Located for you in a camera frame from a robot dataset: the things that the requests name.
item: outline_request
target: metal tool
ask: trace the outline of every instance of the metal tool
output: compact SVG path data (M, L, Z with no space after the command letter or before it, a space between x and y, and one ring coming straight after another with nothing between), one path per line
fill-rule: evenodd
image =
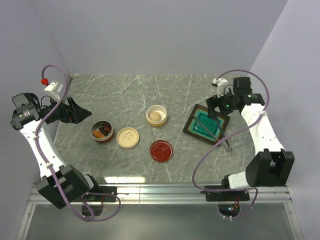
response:
M224 137L225 137L225 133L224 133L224 131L222 130L222 128L221 128L221 126L220 126L220 124L219 124L219 121L218 121L218 120L215 120L215 122L216 122L216 124L218 125L218 128L219 128L219 130L220 130L220 132L221 132L221 134L222 134L222 137L224 138ZM228 147L229 147L230 149L232 149L231 146L230 146L230 144L229 144L229 142L228 142L228 140L225 140L225 143L228 145Z
M196 121L197 124L199 124L201 127L203 127L203 129L208 133L210 134L217 142L219 141L219 139L212 133L210 132L201 122L200 120L195 116L193 115L193 119ZM231 152L232 151L232 148L230 147L230 145L228 145L228 147L226 147L225 145L221 144L228 152Z

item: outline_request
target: red dish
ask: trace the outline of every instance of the red dish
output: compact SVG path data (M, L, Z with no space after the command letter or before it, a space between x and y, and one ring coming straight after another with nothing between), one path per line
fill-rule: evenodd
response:
M171 158L173 151L171 144L165 140L155 141L150 146L150 155L158 163L167 162Z

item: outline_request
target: white cable clip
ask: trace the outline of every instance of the white cable clip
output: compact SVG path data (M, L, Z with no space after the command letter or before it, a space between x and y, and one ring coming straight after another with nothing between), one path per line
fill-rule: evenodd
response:
M50 162L47 162L46 164L46 168L48 169L49 167L52 167L53 165Z

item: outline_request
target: aluminum frame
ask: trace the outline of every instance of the aluminum frame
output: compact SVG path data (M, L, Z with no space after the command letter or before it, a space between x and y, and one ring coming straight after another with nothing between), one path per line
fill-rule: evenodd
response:
M219 182L206 182L200 186L220 185ZM117 196L124 205L194 205L194 204L217 204L218 202L206 201L206 195L200 193L192 183L165 183L165 184L146 184L146 183L117 183L100 184L103 186L116 186ZM256 200L257 204L275 204L283 203L288 217L294 240L303 240L303 235L293 209L292 200L286 186L280 187L258 187L259 193ZM255 191L249 192L250 199L253 199ZM26 210L17 234L16 240L25 240L28 234L29 226L35 211L36 205L50 205L51 203L41 196L36 187L33 186ZM81 205L81 202L74 201L72 205ZM90 205L100 205L100 202L88 202ZM118 204L117 202L108 202L106 204Z

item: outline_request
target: round container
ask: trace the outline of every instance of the round container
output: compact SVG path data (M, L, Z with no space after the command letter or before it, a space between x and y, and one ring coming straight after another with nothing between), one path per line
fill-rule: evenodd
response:
M106 126L107 128L111 129L111 132L109 133L108 136L104 137L104 138L97 138L94 136L94 131L96 131L99 127L101 127L102 125ZM92 138L100 144L104 144L107 143L109 141L111 141L111 139L113 139L113 137L115 136L115 131L114 131L114 127L111 125L110 122L105 121L105 120L100 120L97 121L95 124L92 125L91 127L91 136Z
M116 141L121 147L131 149L138 144L139 133L132 127L125 127L116 135Z
M149 150L152 159L158 163L167 162L171 158L173 151L171 144L165 140L155 141Z
M159 121L154 121L154 120L150 119L150 115L153 112L159 113L159 115L161 117ZM167 115L167 110L163 106L153 105L148 108L148 110L146 111L145 117L146 117L147 122L151 126L161 127L161 126L165 125L165 123L167 122L168 115Z

